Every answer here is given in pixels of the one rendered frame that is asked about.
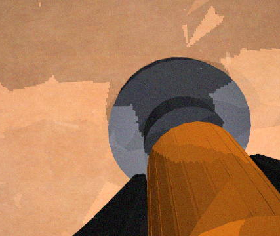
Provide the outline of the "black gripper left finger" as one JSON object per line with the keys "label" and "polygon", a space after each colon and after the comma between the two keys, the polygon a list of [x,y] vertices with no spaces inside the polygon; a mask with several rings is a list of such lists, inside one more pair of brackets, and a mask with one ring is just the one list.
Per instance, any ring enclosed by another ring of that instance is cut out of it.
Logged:
{"label": "black gripper left finger", "polygon": [[134,175],[72,236],[148,236],[146,175]]}

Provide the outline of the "orange-brown cylinder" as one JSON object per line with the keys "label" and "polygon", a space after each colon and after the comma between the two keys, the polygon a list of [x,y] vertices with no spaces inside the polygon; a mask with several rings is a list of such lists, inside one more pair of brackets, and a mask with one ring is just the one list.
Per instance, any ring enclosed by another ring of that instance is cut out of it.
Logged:
{"label": "orange-brown cylinder", "polygon": [[182,123],[148,157],[148,236],[280,236],[280,194],[221,126]]}

